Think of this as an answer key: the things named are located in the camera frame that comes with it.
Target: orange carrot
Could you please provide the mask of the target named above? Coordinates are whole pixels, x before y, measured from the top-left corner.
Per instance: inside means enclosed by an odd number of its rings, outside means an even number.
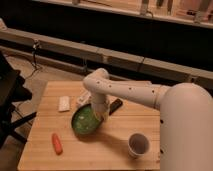
[[[63,152],[60,139],[56,133],[52,134],[52,144],[54,147],[54,150],[57,155],[60,155]]]

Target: paper cup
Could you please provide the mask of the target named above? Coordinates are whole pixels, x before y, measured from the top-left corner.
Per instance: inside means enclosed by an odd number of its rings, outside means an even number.
[[[149,150],[149,140],[140,133],[135,133],[128,140],[129,154],[138,158]]]

